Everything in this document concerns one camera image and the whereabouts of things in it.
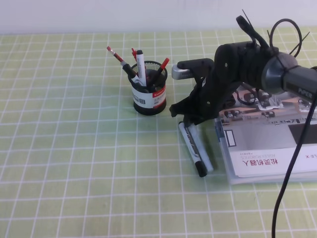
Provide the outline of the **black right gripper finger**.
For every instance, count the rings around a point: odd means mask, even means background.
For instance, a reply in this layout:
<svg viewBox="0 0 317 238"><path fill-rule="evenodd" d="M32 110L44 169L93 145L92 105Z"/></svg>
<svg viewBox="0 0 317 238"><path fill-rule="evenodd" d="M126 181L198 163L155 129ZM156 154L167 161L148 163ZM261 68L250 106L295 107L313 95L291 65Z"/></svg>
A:
<svg viewBox="0 0 317 238"><path fill-rule="evenodd" d="M169 111L172 117L176 117L177 115L189 115L192 112L191 109L191 100L186 97L178 103L172 104Z"/></svg>

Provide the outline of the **black right gripper finger marker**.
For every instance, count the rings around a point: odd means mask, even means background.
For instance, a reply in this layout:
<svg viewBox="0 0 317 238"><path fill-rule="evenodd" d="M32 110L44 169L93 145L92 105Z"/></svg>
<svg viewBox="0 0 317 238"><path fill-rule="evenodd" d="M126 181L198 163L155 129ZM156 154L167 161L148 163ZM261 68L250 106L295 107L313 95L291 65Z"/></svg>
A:
<svg viewBox="0 0 317 238"><path fill-rule="evenodd" d="M198 117L196 115L184 115L183 122L185 127L196 125Z"/></svg>

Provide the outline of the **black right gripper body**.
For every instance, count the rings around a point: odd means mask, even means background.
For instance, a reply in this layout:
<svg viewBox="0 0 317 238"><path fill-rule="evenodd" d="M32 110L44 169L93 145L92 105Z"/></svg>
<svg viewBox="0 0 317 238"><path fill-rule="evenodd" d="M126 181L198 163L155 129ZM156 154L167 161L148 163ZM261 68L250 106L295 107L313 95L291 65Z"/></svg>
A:
<svg viewBox="0 0 317 238"><path fill-rule="evenodd" d="M260 89L257 78L248 76L251 71L247 69L259 52L259 45L251 42L219 46L214 55L214 67L194 97L194 112L188 120L198 125L218 117L223 105L242 83Z"/></svg>

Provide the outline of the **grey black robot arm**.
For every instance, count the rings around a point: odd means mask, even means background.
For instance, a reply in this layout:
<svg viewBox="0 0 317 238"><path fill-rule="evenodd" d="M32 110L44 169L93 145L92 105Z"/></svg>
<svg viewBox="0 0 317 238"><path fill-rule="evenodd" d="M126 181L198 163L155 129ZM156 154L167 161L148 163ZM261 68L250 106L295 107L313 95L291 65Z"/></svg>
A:
<svg viewBox="0 0 317 238"><path fill-rule="evenodd" d="M243 83L272 94L291 92L311 103L317 96L315 69L299 66L277 48L251 42L221 45L214 59L180 61L172 67L172 78L196 81L190 95L169 109L172 117L184 115L195 125L218 117Z"/></svg>

